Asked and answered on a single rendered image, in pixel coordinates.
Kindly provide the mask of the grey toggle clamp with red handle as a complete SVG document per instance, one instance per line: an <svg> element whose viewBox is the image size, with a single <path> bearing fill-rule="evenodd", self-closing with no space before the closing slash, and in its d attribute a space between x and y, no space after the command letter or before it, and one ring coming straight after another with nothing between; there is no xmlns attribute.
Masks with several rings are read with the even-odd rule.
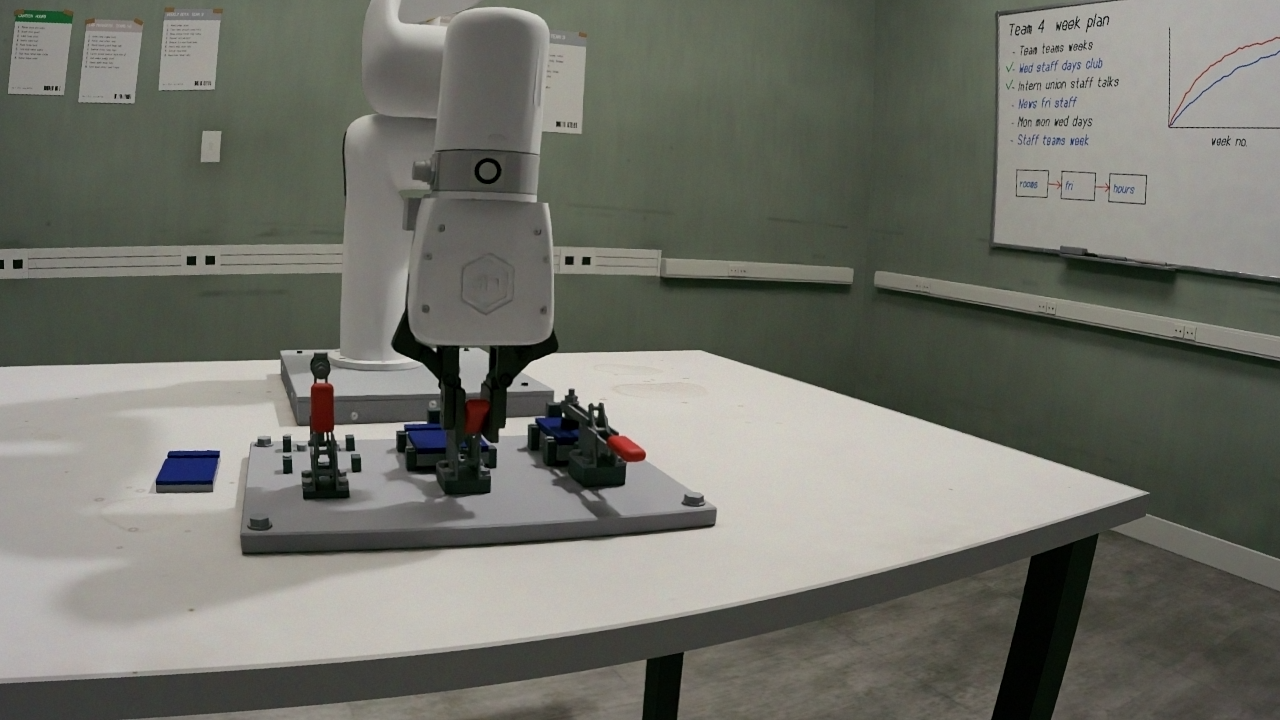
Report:
<svg viewBox="0 0 1280 720"><path fill-rule="evenodd" d="M627 462L641 462L645 450L608 425L604 404L594 406L591 402L588 409L579 404L575 388L568 388L568 395L561 400L564 413L561 428L579 430L579 448L570 452L570 477L582 487L625 486ZM596 410L598 416L594 415Z"/></svg>

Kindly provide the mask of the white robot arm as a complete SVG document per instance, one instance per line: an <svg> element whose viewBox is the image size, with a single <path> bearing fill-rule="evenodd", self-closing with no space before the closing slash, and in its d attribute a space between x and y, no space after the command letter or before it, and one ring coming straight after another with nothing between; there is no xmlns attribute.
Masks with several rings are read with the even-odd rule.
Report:
<svg viewBox="0 0 1280 720"><path fill-rule="evenodd" d="M477 3L369 4L362 86L381 114L351 123L343 141L340 348L328 354L333 366L422 365L390 348L422 200L403 201L401 190L538 193L549 29L539 15L513 8L462 12ZM439 26L454 12L448 27Z"/></svg>

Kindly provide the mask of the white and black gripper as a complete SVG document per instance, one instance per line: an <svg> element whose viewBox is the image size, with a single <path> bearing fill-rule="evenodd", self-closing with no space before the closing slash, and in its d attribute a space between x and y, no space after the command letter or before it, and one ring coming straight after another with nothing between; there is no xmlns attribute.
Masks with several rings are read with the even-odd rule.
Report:
<svg viewBox="0 0 1280 720"><path fill-rule="evenodd" d="M442 382L440 427L454 445L465 442L460 345L489 345L480 398L490 405L481 429L490 443L499 442L499 427L506 429L507 388L530 363L559 347L552 329L550 213L548 202L536 200L529 193L433 191L420 202L404 313L390 347ZM415 337L436 345L436 352Z"/></svg>

